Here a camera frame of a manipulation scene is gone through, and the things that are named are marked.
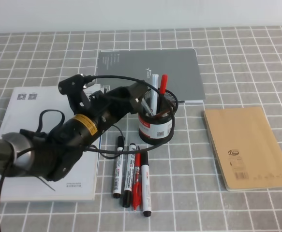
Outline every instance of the white wall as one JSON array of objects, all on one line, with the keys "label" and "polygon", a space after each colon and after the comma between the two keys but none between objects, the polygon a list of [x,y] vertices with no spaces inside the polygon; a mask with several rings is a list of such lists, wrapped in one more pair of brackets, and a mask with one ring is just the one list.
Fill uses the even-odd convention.
[{"label": "white wall", "polygon": [[282,0],[0,0],[0,32],[282,25]]}]

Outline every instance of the notebook cover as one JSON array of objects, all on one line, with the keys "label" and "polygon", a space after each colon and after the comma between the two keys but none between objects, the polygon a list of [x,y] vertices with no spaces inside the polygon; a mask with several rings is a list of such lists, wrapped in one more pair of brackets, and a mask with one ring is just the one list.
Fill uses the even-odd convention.
[{"label": "notebook cover", "polygon": [[[91,86],[84,91],[89,95],[98,90],[100,90],[100,85]],[[19,129],[36,131],[39,115],[45,109],[62,111],[65,121],[74,115],[67,96],[61,95],[56,86],[14,88],[0,128],[0,135],[19,132]],[[47,112],[43,116],[42,131],[49,132],[59,123],[60,119],[60,113]],[[100,139],[93,144],[99,147]],[[35,177],[5,178],[1,200],[17,202],[94,200],[97,164],[98,153],[83,152],[83,156],[63,179],[48,182],[56,191],[51,190]]]},{"label": "notebook cover", "polygon": [[[98,75],[123,75],[151,84],[151,74],[168,74],[167,89],[179,101],[202,102],[205,99],[203,84],[194,49],[166,49],[145,51],[100,52]],[[133,84],[118,79],[98,79],[97,84],[110,90]]]},{"label": "notebook cover", "polygon": [[228,190],[282,187],[282,151],[261,108],[204,115]]}]

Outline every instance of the black marker cap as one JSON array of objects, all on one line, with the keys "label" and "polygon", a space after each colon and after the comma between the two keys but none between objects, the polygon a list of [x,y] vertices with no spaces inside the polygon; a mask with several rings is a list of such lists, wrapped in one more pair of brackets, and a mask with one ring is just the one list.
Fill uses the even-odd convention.
[{"label": "black marker cap", "polygon": [[151,211],[144,211],[143,214],[144,214],[144,216],[146,216],[146,217],[150,217]]},{"label": "black marker cap", "polygon": [[129,190],[125,190],[123,194],[122,207],[129,208],[132,200],[132,193]]},{"label": "black marker cap", "polygon": [[120,194],[119,193],[113,193],[113,197],[118,199],[118,198],[120,198]]},{"label": "black marker cap", "polygon": [[123,147],[125,145],[125,137],[118,136],[117,138],[117,147]]},{"label": "black marker cap", "polygon": [[147,151],[141,153],[141,167],[143,165],[148,165],[149,166],[148,152]]}]

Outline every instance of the white booklet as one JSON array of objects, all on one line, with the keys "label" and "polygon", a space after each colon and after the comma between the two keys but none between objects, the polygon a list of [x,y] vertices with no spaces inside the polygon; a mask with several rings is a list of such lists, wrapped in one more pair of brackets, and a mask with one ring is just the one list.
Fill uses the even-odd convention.
[{"label": "white booklet", "polygon": [[[85,89],[86,95],[100,90],[100,85]],[[60,110],[65,121],[73,117],[67,96],[61,95],[58,87],[17,87],[14,89],[5,113],[0,136],[20,129],[36,131],[39,115],[46,109]],[[43,116],[42,131],[50,132],[61,120],[59,112],[47,112]],[[100,139],[94,143],[100,147]],[[84,152],[81,159],[60,181],[48,184],[53,191],[36,177],[5,178],[2,201],[83,201],[94,200],[98,153]]]}]

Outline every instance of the black marker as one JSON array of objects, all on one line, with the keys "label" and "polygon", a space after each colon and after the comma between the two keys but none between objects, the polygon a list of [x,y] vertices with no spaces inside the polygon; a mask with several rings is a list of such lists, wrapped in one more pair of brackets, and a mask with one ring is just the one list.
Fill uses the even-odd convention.
[{"label": "black marker", "polygon": [[[122,151],[124,144],[125,144],[125,138],[123,136],[118,136],[117,151]],[[114,198],[120,198],[121,195],[121,182],[122,182],[122,172],[123,172],[122,163],[123,163],[123,155],[120,155],[116,158],[114,191],[113,191]]]},{"label": "black marker", "polygon": [[148,152],[141,153],[141,170],[142,170],[142,201],[143,214],[146,217],[151,215],[150,185],[149,185],[149,163]]},{"label": "black marker", "polygon": [[[135,151],[135,144],[130,144],[129,151]],[[127,160],[127,172],[126,172],[126,182],[125,182],[125,192],[123,195],[122,206],[129,208],[132,199],[132,184],[133,184],[133,173],[134,173],[134,161],[135,154],[129,154]]]}]

